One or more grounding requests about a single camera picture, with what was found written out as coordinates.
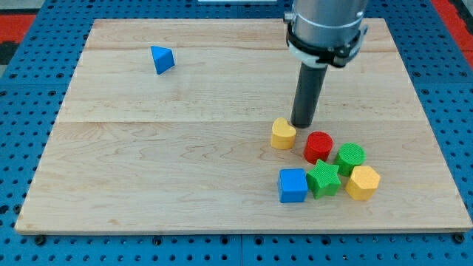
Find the blue pegboard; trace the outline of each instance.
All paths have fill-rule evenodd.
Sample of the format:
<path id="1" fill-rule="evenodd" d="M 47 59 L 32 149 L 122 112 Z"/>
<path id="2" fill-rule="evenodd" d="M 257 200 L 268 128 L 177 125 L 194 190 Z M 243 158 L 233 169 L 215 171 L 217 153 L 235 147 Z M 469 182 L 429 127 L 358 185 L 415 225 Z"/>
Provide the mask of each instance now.
<path id="1" fill-rule="evenodd" d="M 13 230 L 94 19 L 281 18 L 291 5 L 47 0 L 0 80 L 0 265 L 470 265 L 472 232 L 43 238 Z M 386 19 L 472 215 L 472 70 L 429 1 L 371 0 L 367 16 Z"/>

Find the blue cube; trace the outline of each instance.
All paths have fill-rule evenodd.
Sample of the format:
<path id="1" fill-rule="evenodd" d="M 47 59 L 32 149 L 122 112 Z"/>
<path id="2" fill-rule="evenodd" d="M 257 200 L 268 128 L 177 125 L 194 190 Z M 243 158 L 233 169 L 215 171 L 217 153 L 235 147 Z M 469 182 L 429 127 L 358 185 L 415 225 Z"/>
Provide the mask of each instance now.
<path id="1" fill-rule="evenodd" d="M 172 50 L 165 47 L 151 47 L 151 54 L 153 56 L 154 67 L 156 67 L 156 73 L 161 75 L 166 70 L 174 66 L 174 56 Z"/>
<path id="2" fill-rule="evenodd" d="M 278 192 L 281 203 L 304 202 L 307 190 L 304 169 L 282 169 L 279 171 Z"/>

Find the metal cylinder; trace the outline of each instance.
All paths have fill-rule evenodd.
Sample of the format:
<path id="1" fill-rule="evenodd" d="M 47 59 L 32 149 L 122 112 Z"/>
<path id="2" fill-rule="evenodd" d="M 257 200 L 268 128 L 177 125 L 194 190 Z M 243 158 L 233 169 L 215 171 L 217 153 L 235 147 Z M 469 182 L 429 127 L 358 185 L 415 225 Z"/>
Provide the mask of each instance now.
<path id="1" fill-rule="evenodd" d="M 306 44 L 328 48 L 352 41 L 369 0 L 294 0 L 293 33 Z"/>
<path id="2" fill-rule="evenodd" d="M 290 122 L 295 127 L 303 129 L 312 123 L 326 71 L 327 66 L 312 68 L 301 64 L 293 112 L 290 117 Z"/>

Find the red cylinder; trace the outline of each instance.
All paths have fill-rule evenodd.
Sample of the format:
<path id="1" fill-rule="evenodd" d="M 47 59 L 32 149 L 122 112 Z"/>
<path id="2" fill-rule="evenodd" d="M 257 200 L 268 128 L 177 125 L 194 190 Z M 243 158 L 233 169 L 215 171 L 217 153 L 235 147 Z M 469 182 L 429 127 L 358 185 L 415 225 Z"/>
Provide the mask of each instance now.
<path id="1" fill-rule="evenodd" d="M 329 134 L 325 132 L 312 132 L 309 137 L 307 137 L 304 157 L 312 164 L 316 164 L 318 159 L 327 161 L 332 147 L 333 140 Z"/>

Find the red surface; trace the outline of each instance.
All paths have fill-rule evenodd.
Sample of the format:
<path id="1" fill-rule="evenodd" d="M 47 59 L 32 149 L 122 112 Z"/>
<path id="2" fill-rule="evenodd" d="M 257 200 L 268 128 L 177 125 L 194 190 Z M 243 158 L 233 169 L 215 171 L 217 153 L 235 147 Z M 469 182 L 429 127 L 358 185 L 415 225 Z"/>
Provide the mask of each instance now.
<path id="1" fill-rule="evenodd" d="M 36 15 L 0 15 L 0 43 L 21 43 Z"/>
<path id="2" fill-rule="evenodd" d="M 333 147 L 333 140 L 325 132 L 312 132 L 307 137 L 307 143 L 304 149 L 304 158 L 312 164 L 317 160 L 326 161 Z"/>
<path id="3" fill-rule="evenodd" d="M 465 21 L 458 16 L 457 9 L 449 0 L 432 0 L 432 3 L 473 68 L 473 35 L 466 29 Z"/>

